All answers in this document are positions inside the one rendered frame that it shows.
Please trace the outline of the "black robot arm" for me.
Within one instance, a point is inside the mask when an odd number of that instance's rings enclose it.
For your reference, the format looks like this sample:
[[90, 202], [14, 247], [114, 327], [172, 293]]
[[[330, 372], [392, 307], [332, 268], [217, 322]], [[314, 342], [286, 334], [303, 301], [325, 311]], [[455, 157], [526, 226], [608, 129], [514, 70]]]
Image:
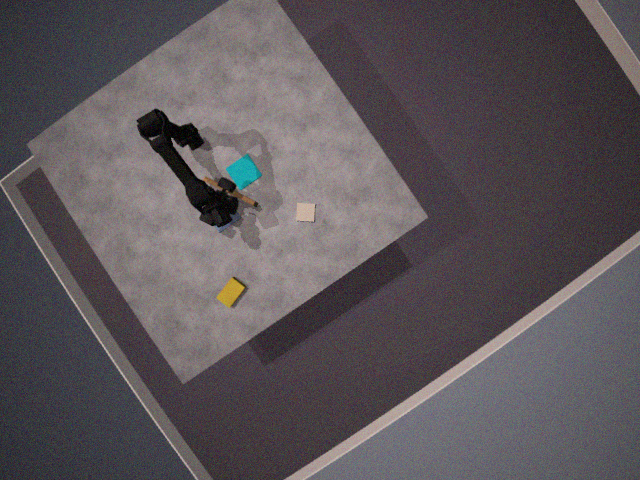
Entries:
[[[192, 123], [179, 126], [169, 121], [169, 118], [162, 110], [155, 109], [137, 120], [137, 128], [140, 135], [166, 161], [173, 173], [185, 186], [186, 195], [191, 205], [203, 215], [210, 213], [218, 228], [228, 224], [232, 221], [230, 214], [234, 215], [236, 213], [238, 207], [237, 197], [232, 195], [230, 197], [223, 196], [224, 199], [222, 201], [222, 197], [214, 188], [208, 187], [204, 181], [197, 179], [197, 176], [174, 148], [171, 138], [180, 147], [183, 148], [188, 145], [192, 150], [200, 147], [205, 141]], [[149, 139], [155, 136], [157, 137], [152, 140]]]

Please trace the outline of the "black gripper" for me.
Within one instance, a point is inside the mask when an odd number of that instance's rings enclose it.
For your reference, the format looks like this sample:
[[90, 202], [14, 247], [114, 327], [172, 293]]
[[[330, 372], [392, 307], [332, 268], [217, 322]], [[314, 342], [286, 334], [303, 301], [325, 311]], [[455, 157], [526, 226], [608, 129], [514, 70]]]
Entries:
[[[216, 192], [222, 197], [222, 199], [221, 199], [222, 201], [223, 201], [224, 197], [230, 197], [230, 195], [228, 195], [228, 192], [226, 190], [228, 190], [231, 193], [233, 193], [234, 190], [237, 187], [236, 183], [234, 183], [233, 181], [231, 181], [231, 180], [229, 180], [227, 178], [221, 178], [217, 185], [223, 188], [222, 191], [220, 191], [218, 189], [216, 190]], [[201, 213], [199, 219], [201, 221], [211, 225], [211, 226], [215, 226], [216, 225], [216, 223], [214, 222], [214, 220], [211, 217], [210, 213], [206, 213], [205, 215], [203, 215]]]

